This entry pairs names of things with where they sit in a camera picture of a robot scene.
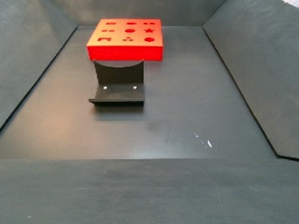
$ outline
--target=circular hole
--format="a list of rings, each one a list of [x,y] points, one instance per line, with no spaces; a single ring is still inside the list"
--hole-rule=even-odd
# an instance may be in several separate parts
[[[136,30],[133,29],[126,29],[125,32],[134,32]]]
[[[154,39],[153,39],[153,38],[145,38],[144,41],[145,41],[145,42],[153,42]]]

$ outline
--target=black bracket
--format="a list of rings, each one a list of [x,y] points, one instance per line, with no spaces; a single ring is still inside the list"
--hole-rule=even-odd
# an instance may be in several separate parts
[[[93,104],[144,103],[144,62],[132,66],[104,66],[93,61],[97,73],[97,92]]]

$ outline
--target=star-shaped hole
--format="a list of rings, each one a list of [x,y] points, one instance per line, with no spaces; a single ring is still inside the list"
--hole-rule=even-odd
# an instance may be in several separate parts
[[[153,31],[154,31],[153,29],[144,30],[144,32],[153,32]]]

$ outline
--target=red block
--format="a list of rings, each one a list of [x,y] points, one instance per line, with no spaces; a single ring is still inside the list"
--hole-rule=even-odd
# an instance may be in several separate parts
[[[90,60],[162,60],[160,19],[101,19],[87,41]]]

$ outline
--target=gray wall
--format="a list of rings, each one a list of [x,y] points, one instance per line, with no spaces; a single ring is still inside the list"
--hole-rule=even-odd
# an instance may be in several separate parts
[[[47,0],[0,1],[0,129],[74,28]]]
[[[202,27],[276,153],[299,158],[299,10],[228,0]]]
[[[78,25],[101,18],[160,18],[162,25],[202,25],[226,0],[51,0]]]

